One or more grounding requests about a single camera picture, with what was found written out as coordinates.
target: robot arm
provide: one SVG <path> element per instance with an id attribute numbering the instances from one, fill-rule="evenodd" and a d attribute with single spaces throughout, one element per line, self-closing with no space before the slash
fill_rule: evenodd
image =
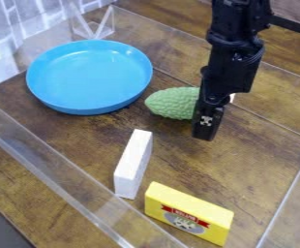
<path id="1" fill-rule="evenodd" d="M 249 92 L 263 54 L 257 33 L 269 28 L 270 0 L 211 0 L 211 45 L 201 68 L 198 99 L 193 110 L 193 137 L 213 140 L 230 94 Z"/>

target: green toy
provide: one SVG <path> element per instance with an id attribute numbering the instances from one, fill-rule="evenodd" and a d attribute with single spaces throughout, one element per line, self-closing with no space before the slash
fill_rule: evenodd
<path id="1" fill-rule="evenodd" d="M 197 95 L 195 87 L 167 88 L 150 94 L 145 99 L 145 105 L 154 114 L 171 119 L 190 120 Z"/>

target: yellow box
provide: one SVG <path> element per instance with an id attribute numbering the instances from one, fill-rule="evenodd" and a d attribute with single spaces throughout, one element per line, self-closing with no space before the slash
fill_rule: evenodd
<path id="1" fill-rule="evenodd" d="M 145 213 L 179 230 L 223 246 L 234 217 L 227 209 L 153 182 L 145 192 Z"/>

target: blue plate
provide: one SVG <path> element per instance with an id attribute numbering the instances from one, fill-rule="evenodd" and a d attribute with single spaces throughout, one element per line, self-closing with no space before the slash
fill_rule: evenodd
<path id="1" fill-rule="evenodd" d="M 25 80 L 49 108 L 90 115 L 127 106 L 150 77 L 149 59 L 137 49 L 111 41 L 81 41 L 42 53 L 27 68 Z"/>

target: white block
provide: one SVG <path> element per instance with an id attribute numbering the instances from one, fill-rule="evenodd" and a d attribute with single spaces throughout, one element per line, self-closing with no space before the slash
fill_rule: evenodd
<path id="1" fill-rule="evenodd" d="M 133 200 L 151 152 L 151 132 L 134 130 L 113 172 L 114 194 Z"/>

